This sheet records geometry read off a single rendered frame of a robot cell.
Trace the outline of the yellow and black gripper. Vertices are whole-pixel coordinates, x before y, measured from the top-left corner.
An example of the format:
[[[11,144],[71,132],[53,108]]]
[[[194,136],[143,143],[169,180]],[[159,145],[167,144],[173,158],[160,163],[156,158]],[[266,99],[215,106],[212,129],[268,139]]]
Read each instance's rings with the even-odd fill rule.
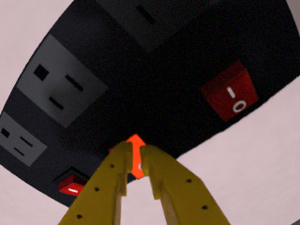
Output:
[[[167,225],[231,225],[203,180],[152,145],[139,148],[142,174],[149,176]],[[57,225],[121,225],[122,197],[133,172],[133,142],[120,142],[99,165]]]

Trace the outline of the black power strip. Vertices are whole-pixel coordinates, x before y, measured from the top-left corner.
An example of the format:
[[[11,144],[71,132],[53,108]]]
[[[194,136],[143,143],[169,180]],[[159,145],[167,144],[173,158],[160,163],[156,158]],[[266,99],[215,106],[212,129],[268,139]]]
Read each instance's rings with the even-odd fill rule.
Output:
[[[114,147],[177,159],[300,75],[286,0],[74,0],[0,114],[0,164],[70,207]],[[134,175],[134,176],[133,176]]]

